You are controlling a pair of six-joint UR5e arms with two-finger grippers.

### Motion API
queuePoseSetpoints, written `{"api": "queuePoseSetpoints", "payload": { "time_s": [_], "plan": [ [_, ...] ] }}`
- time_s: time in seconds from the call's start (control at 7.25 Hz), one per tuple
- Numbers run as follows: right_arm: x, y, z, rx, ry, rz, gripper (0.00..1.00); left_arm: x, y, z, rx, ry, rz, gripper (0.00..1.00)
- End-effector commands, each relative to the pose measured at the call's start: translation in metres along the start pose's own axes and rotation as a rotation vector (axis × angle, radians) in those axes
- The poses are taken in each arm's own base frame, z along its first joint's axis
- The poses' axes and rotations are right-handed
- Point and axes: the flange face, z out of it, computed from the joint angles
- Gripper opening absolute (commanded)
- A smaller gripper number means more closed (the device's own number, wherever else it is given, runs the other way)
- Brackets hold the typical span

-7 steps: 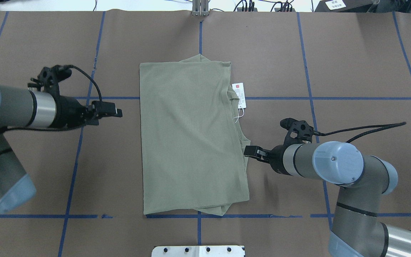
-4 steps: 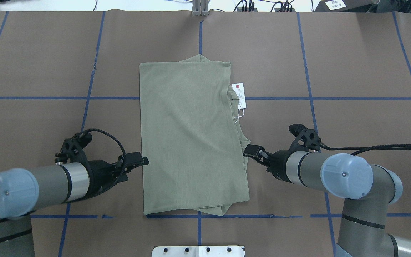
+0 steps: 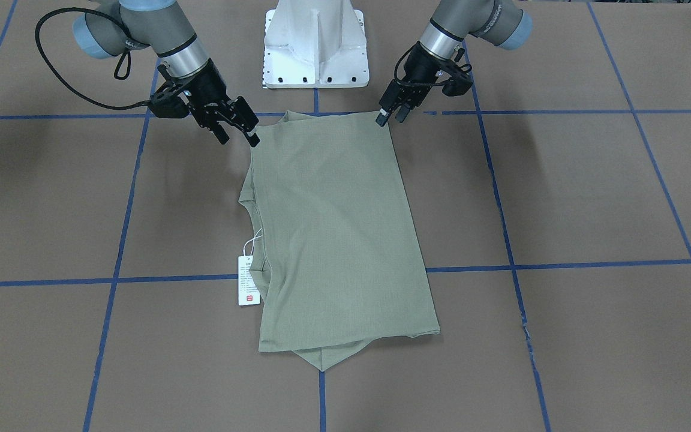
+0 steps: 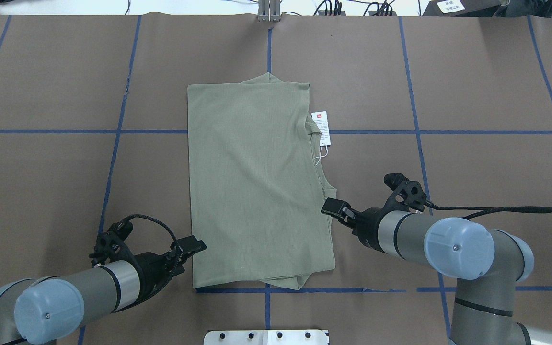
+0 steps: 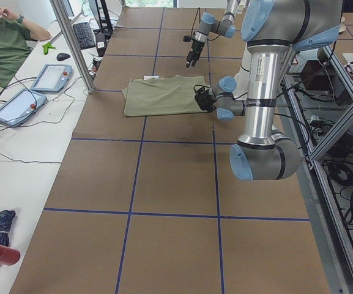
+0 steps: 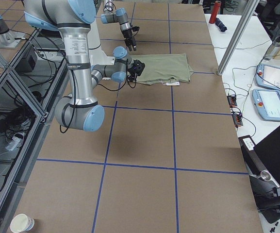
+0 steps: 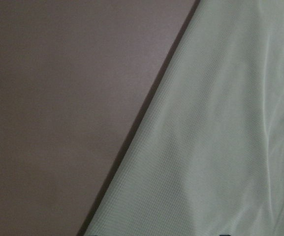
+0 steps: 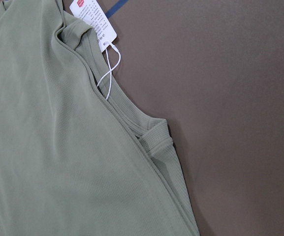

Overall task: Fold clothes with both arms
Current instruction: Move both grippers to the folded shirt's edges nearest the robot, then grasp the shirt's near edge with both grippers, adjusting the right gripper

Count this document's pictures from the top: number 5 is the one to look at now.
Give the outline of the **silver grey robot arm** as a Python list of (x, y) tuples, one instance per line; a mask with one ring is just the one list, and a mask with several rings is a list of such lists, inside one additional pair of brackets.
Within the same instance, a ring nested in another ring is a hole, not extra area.
[(241, 77), (225, 76), (212, 86), (195, 86), (195, 100), (220, 120), (245, 117), (244, 130), (229, 152), (236, 178), (285, 179), (296, 172), (301, 158), (296, 144), (273, 123), (278, 87), (297, 52), (336, 41), (343, 3), (246, 1), (245, 9), (240, 32), (250, 54), (245, 98), (235, 97)]
[(235, 33), (235, 14), (240, 1), (227, 1), (227, 6), (221, 20), (209, 12), (204, 12), (200, 18), (197, 30), (191, 35), (184, 36), (184, 42), (192, 41), (191, 49), (186, 57), (186, 68), (194, 67), (199, 60), (203, 48), (212, 32), (218, 36), (231, 38)]

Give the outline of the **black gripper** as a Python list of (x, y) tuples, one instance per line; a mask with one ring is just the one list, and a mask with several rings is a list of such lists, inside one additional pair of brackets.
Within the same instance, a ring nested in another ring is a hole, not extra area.
[(191, 50), (188, 52), (186, 57), (186, 67), (194, 67), (196, 62), (199, 60), (204, 45), (206, 43), (207, 36), (205, 34), (199, 34), (197, 37), (193, 37), (190, 35), (184, 35), (183, 41), (190, 42), (192, 41)]
[(195, 101), (202, 111), (213, 112), (216, 109), (215, 101), (212, 100), (209, 89), (204, 85), (194, 85)]

